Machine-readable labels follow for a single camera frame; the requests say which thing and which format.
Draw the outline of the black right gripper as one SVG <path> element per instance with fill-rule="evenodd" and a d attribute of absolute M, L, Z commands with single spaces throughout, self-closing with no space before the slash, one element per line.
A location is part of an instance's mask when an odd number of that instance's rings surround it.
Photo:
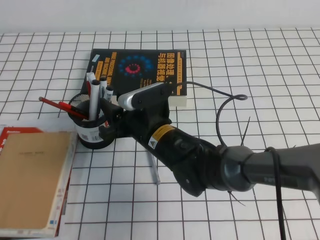
<path fill-rule="evenodd" d="M 99 126 L 99 136 L 104 142 L 131 137 L 146 148 L 174 147 L 175 127 L 171 125 L 167 99 L 141 109 L 126 110 L 101 97 L 99 106 L 106 118 L 113 118 L 113 127 Z"/>

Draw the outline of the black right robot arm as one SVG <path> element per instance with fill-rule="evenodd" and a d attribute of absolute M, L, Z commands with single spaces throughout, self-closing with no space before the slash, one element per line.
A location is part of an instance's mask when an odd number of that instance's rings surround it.
<path fill-rule="evenodd" d="M 169 168 L 178 184 L 198 197 L 207 189 L 246 192 L 256 184 L 320 195 L 320 146 L 254 152 L 246 146 L 215 146 L 172 126 L 167 102 L 138 110 L 100 100 L 109 126 L 100 136 L 131 137 Z"/>

